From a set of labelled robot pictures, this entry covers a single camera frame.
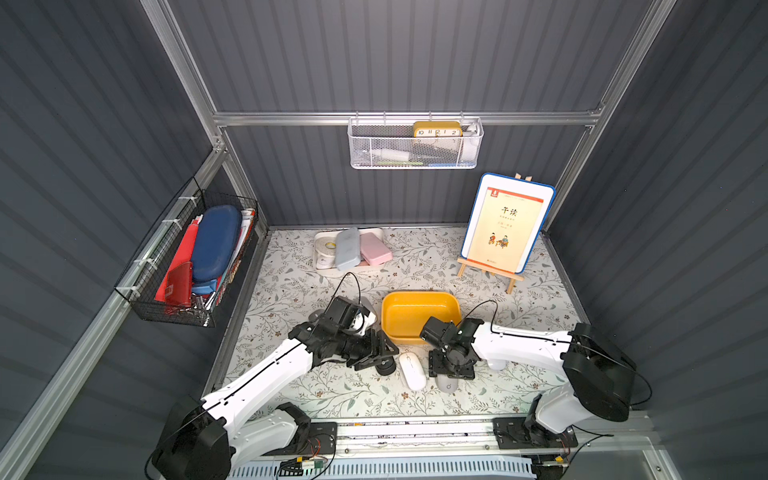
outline gray corrugated wall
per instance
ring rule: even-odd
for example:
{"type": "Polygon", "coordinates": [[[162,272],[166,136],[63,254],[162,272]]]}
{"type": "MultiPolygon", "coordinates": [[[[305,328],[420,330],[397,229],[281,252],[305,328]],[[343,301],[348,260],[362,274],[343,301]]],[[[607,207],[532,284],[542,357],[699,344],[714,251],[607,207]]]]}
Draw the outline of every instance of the gray corrugated wall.
{"type": "Polygon", "coordinates": [[[768,4],[678,4],[551,235],[685,479],[763,478],[768,4]]]}
{"type": "Polygon", "coordinates": [[[474,170],[355,170],[346,127],[229,127],[270,225],[467,222],[480,176],[554,185],[584,127],[486,127],[474,170]]]}
{"type": "MultiPolygon", "coordinates": [[[[171,0],[218,111],[596,108],[647,1],[171,0]]],[[[232,127],[272,225],[468,219],[486,171],[554,184],[579,127],[487,127],[471,171],[355,171],[339,127],[232,127]]]]}
{"type": "Polygon", "coordinates": [[[638,0],[171,0],[219,111],[595,108],[638,0]]]}
{"type": "MultiPolygon", "coordinates": [[[[138,2],[0,2],[0,71],[2,446],[210,143],[138,2]]],[[[30,478],[140,478],[220,334],[129,318],[30,478]]]]}

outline blue pencil case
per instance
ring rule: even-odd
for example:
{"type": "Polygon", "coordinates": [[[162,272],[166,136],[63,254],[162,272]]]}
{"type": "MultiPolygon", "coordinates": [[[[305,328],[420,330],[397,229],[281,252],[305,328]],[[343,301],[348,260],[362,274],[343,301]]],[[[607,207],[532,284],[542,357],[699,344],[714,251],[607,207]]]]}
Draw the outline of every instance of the blue pencil case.
{"type": "Polygon", "coordinates": [[[192,293],[195,295],[208,295],[216,291],[216,279],[214,278],[210,282],[195,283],[192,286],[192,293]]]}
{"type": "Polygon", "coordinates": [[[227,269],[243,216],[232,205],[211,207],[203,214],[192,250],[192,280],[206,283],[227,269]]]}

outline wire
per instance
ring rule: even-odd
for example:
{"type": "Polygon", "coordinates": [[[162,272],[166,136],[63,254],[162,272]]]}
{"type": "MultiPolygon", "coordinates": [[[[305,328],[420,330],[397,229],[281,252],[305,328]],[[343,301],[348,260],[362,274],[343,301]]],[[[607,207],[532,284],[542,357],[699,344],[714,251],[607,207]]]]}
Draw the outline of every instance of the wire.
{"type": "MultiPolygon", "coordinates": [[[[495,300],[486,300],[486,301],[485,301],[485,302],[483,302],[483,303],[487,303],[487,302],[493,302],[493,303],[496,303],[496,301],[495,301],[495,300]]],[[[475,308],[477,308],[478,306],[481,306],[483,303],[479,303],[478,305],[476,305],[476,306],[475,306],[475,308]]],[[[573,342],[573,341],[571,341],[571,342],[566,342],[566,341],[564,341],[564,340],[552,340],[552,339],[542,338],[542,337],[540,337],[540,336],[519,335],[519,334],[517,334],[517,333],[508,333],[508,332],[496,332],[496,331],[494,331],[494,330],[493,330],[493,325],[494,325],[494,321],[495,321],[495,320],[496,320],[496,312],[494,312],[494,313],[493,313],[493,319],[491,320],[491,333],[500,333],[500,334],[502,334],[502,335],[508,335],[508,336],[519,336],[519,337],[521,337],[521,338],[524,338],[524,339],[542,340],[542,341],[544,341],[544,342],[550,342],[550,343],[551,343],[551,342],[555,342],[555,343],[565,343],[565,344],[567,344],[567,345],[576,345],[576,346],[580,346],[580,347],[581,347],[581,348],[583,348],[583,349],[587,349],[587,350],[589,350],[589,351],[591,351],[591,352],[597,353],[599,356],[601,356],[601,357],[603,357],[603,358],[605,358],[605,359],[607,359],[607,360],[610,360],[610,361],[612,361],[613,363],[615,363],[616,365],[620,366],[621,368],[623,368],[623,369],[627,369],[627,370],[629,370],[630,372],[632,372],[634,375],[636,375],[636,376],[639,376],[639,377],[640,377],[640,378],[643,380],[643,382],[645,382],[645,385],[648,387],[648,397],[646,397],[645,399],[642,399],[642,400],[641,400],[641,401],[639,401],[639,402],[630,403],[630,404],[629,404],[630,406],[638,406],[638,405],[640,405],[641,403],[645,403],[645,402],[647,402],[648,400],[650,400],[650,399],[651,399],[651,397],[653,397],[653,396],[654,396],[654,389],[653,389],[653,387],[652,387],[652,386],[650,386],[650,382],[648,381],[648,379],[647,379],[647,378],[645,378],[645,377],[643,376],[643,374],[642,374],[642,373],[640,373],[640,372],[638,372],[637,370],[635,370],[635,369],[631,368],[630,366],[626,366],[626,365],[624,365],[624,364],[623,364],[623,363],[621,363],[621,362],[617,362],[616,360],[612,359],[610,356],[607,356],[607,355],[605,355],[605,354],[604,354],[604,353],[602,353],[602,352],[599,352],[599,351],[597,351],[597,350],[595,350],[595,349],[593,349],[593,348],[590,348],[590,347],[588,347],[588,346],[584,346],[584,345],[581,345],[580,343],[577,343],[577,342],[573,342]]]]}
{"type": "Polygon", "coordinates": [[[317,366],[325,365],[326,363],[346,363],[346,360],[330,359],[330,360],[326,360],[325,362],[320,362],[317,366]]]}
{"type": "Polygon", "coordinates": [[[182,425],[181,427],[179,427],[179,428],[178,428],[178,429],[177,429],[175,432],[173,432],[173,433],[171,433],[169,436],[165,437],[165,439],[163,439],[161,442],[158,442],[157,446],[154,448],[154,450],[152,450],[152,453],[151,453],[151,454],[149,454],[149,456],[147,457],[147,461],[146,461],[146,462],[144,462],[144,477],[145,477],[147,480],[154,480],[154,478],[152,478],[152,477],[150,477],[150,476],[149,476],[149,472],[147,472],[147,468],[149,468],[149,462],[152,460],[152,455],[154,455],[155,453],[157,453],[157,450],[159,450],[159,449],[160,449],[160,446],[161,446],[161,445],[163,445],[165,442],[167,442],[168,440],[170,440],[170,439],[171,439],[171,438],[172,438],[174,435],[176,435],[178,432],[181,432],[181,430],[183,430],[185,427],[187,427],[187,425],[191,424],[191,423],[192,423],[192,422],[194,422],[195,420],[199,419],[201,416],[203,416],[203,415],[205,415],[206,413],[208,413],[208,410],[210,410],[210,409],[212,409],[213,407],[215,407],[215,406],[218,406],[218,405],[220,405],[220,404],[221,404],[221,402],[216,402],[216,403],[214,403],[213,405],[211,405],[211,406],[210,406],[210,407],[208,407],[207,409],[205,409],[205,410],[203,410],[202,412],[200,412],[200,413],[198,413],[197,415],[195,415],[195,416],[194,416],[194,418],[192,418],[192,419],[191,419],[189,422],[187,422],[187,423],[183,424],[183,425],[182,425]]]}
{"type": "Polygon", "coordinates": [[[602,438],[602,437],[612,437],[612,436],[613,435],[597,435],[592,440],[587,440],[585,443],[582,443],[581,446],[579,446],[579,448],[576,449],[576,452],[574,452],[574,456],[572,456],[571,459],[568,460],[568,466],[565,467],[565,470],[563,470],[563,475],[561,475],[561,478],[565,476],[565,472],[567,472],[568,469],[571,467],[571,464],[573,463],[574,458],[576,458],[576,455],[578,455],[578,453],[581,451],[582,448],[584,448],[585,446],[589,445],[590,443],[594,442],[595,440],[597,440],[599,438],[602,438]]]}
{"type": "Polygon", "coordinates": [[[593,349],[593,348],[590,348],[590,347],[588,347],[588,346],[585,346],[585,345],[581,345],[580,343],[574,343],[574,342],[564,342],[563,340],[557,340],[557,342],[558,342],[558,343],[568,343],[568,344],[570,344],[570,345],[576,345],[576,346],[578,346],[578,347],[581,347],[581,348],[583,348],[583,349],[589,350],[590,352],[594,352],[594,353],[597,353],[599,356],[603,357],[604,359],[607,359],[607,360],[610,360],[610,361],[612,361],[613,363],[615,363],[616,365],[620,366],[621,368],[623,368],[623,369],[627,369],[627,370],[629,370],[630,372],[632,372],[633,374],[635,374],[636,376],[639,376],[641,379],[643,379],[643,381],[645,382],[645,385],[647,385],[647,386],[648,386],[648,397],[646,397],[645,399],[643,399],[643,400],[641,400],[641,401],[639,401],[639,402],[630,403],[630,404],[629,404],[630,406],[637,406],[637,405],[640,405],[641,403],[645,403],[645,402],[647,402],[648,400],[650,400],[650,398],[651,398],[651,397],[653,397],[653,396],[654,396],[654,389],[653,389],[653,387],[651,387],[651,386],[650,386],[650,382],[648,382],[648,379],[647,379],[647,378],[645,378],[645,377],[644,377],[644,376],[643,376],[643,375],[642,375],[640,372],[638,372],[637,370],[635,370],[635,369],[632,369],[631,367],[629,367],[629,366],[626,366],[626,365],[624,365],[624,364],[623,364],[623,363],[621,363],[621,362],[617,362],[616,360],[612,359],[610,356],[607,356],[607,355],[605,355],[605,354],[604,354],[604,353],[602,353],[602,352],[599,352],[599,351],[597,351],[597,350],[595,350],[595,349],[593,349]]]}
{"type": "Polygon", "coordinates": [[[326,312],[328,311],[328,308],[331,306],[331,303],[333,303],[333,299],[336,298],[336,294],[339,292],[339,288],[341,288],[341,284],[344,283],[344,279],[347,275],[352,275],[355,277],[355,282],[357,282],[357,303],[360,304],[360,300],[362,300],[362,291],[360,290],[360,281],[357,279],[357,275],[355,275],[352,272],[347,272],[344,274],[343,277],[341,277],[341,281],[339,282],[339,285],[336,287],[336,290],[333,291],[333,295],[331,295],[331,301],[328,302],[328,306],[326,307],[326,312]]]}
{"type": "Polygon", "coordinates": [[[613,434],[613,433],[597,433],[597,432],[590,432],[589,430],[584,430],[582,427],[577,427],[576,425],[571,425],[571,426],[572,426],[573,428],[575,428],[575,429],[579,429],[579,430],[581,430],[582,432],[584,432],[584,433],[588,433],[588,434],[590,434],[590,435],[602,435],[602,436],[604,436],[604,437],[612,437],[612,436],[614,436],[614,434],[613,434]]]}
{"type": "Polygon", "coordinates": [[[563,444],[563,449],[564,450],[568,449],[568,453],[565,454],[565,456],[568,457],[571,454],[571,446],[570,445],[568,445],[568,446],[565,445],[565,440],[568,440],[568,439],[565,438],[565,434],[561,434],[561,435],[563,435],[563,438],[561,439],[560,437],[558,437],[558,440],[560,440],[560,443],[563,444]]]}
{"type": "Polygon", "coordinates": [[[477,307],[479,307],[479,306],[483,305],[484,303],[490,303],[490,302],[493,302],[493,303],[496,305],[496,309],[493,311],[493,318],[491,318],[491,331],[493,331],[493,321],[494,321],[494,320],[496,320],[496,313],[498,313],[498,302],[496,302],[496,300],[486,300],[485,302],[480,302],[480,303],[478,303],[477,305],[475,305],[475,306],[472,308],[472,310],[469,310],[469,313],[467,313],[466,315],[464,315],[464,318],[462,318],[462,320],[464,320],[464,319],[466,319],[468,316],[472,315],[472,312],[474,312],[474,311],[475,311],[475,309],[477,309],[477,307]]]}
{"type": "MultiPolygon", "coordinates": [[[[320,435],[328,435],[328,438],[330,438],[331,440],[333,440],[333,437],[332,437],[331,435],[327,434],[327,433],[320,433],[320,435]]],[[[310,480],[315,480],[317,477],[319,477],[319,476],[321,476],[323,473],[325,473],[325,472],[326,472],[326,470],[328,470],[328,468],[331,466],[331,464],[333,463],[333,460],[334,460],[335,458],[336,458],[336,446],[334,445],[334,447],[333,447],[333,456],[331,457],[331,461],[330,461],[330,462],[328,462],[328,465],[326,465],[326,467],[323,469],[323,471],[322,471],[322,472],[320,472],[320,473],[318,473],[317,475],[313,476],[313,477],[312,477],[310,480]]]]}
{"type": "Polygon", "coordinates": [[[317,457],[317,455],[320,453],[320,448],[322,447],[322,444],[320,443],[320,439],[318,439],[317,437],[313,437],[313,438],[317,440],[317,452],[315,452],[315,450],[312,448],[312,442],[310,442],[310,440],[307,439],[307,441],[310,443],[310,450],[312,450],[311,458],[317,457]]]}

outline pink pencil case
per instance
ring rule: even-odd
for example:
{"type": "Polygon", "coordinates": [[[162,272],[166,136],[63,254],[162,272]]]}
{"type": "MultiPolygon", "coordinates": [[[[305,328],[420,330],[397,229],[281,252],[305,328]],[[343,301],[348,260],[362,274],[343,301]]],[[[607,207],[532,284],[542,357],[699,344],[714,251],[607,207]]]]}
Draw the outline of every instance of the pink pencil case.
{"type": "Polygon", "coordinates": [[[381,265],[392,259],[392,251],[373,233],[360,235],[360,253],[371,265],[381,265]]]}

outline red wallet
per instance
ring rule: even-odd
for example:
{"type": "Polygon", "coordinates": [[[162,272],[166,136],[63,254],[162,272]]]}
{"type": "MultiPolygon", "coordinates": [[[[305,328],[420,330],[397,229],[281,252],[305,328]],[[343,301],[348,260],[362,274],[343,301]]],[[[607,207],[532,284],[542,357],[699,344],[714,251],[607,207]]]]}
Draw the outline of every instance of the red wallet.
{"type": "Polygon", "coordinates": [[[192,262],[184,262],[168,272],[165,303],[172,306],[192,306],[192,262]]]}

